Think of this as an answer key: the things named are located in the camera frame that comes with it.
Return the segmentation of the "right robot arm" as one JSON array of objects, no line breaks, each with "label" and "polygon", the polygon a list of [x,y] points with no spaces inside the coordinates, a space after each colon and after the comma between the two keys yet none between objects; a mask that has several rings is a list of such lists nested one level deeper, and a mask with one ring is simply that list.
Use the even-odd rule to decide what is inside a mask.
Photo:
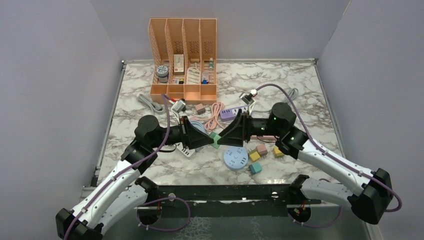
[{"label": "right robot arm", "polygon": [[373,171],[362,167],[328,150],[295,127],[296,119],[292,108],[284,102],[274,104],[268,118],[254,118],[239,111],[219,133],[218,144],[242,147],[253,135],[276,137],[275,146],[284,155],[308,163],[339,182],[298,177],[288,190],[292,202],[323,200],[350,209],[368,224],[378,224],[394,197],[390,174],[382,168]]}]

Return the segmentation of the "green plug adapter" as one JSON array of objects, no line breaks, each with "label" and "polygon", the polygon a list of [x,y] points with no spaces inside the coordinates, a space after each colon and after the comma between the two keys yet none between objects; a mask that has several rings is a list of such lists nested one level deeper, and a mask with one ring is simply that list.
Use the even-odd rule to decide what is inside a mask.
[{"label": "green plug adapter", "polygon": [[218,144],[218,140],[221,138],[221,137],[219,136],[219,134],[215,133],[214,131],[211,131],[211,132],[210,132],[210,134],[209,134],[209,137],[210,137],[211,139],[213,139],[213,143],[211,143],[210,145],[211,145],[213,148],[218,149],[218,148],[220,147],[220,145]]}]

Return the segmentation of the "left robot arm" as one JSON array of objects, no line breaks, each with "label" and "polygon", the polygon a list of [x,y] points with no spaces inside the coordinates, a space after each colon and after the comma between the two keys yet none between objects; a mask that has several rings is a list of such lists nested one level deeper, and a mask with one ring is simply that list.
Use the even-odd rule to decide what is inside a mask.
[{"label": "left robot arm", "polygon": [[157,185],[153,181],[142,177],[140,185],[133,182],[156,160],[160,147],[181,144],[193,150],[214,142],[186,116],[180,118],[180,124],[161,127],[154,115],[145,115],[134,133],[134,140],[107,178],[71,210],[63,208],[56,214],[56,229],[61,239],[101,240],[131,209],[155,203]]}]

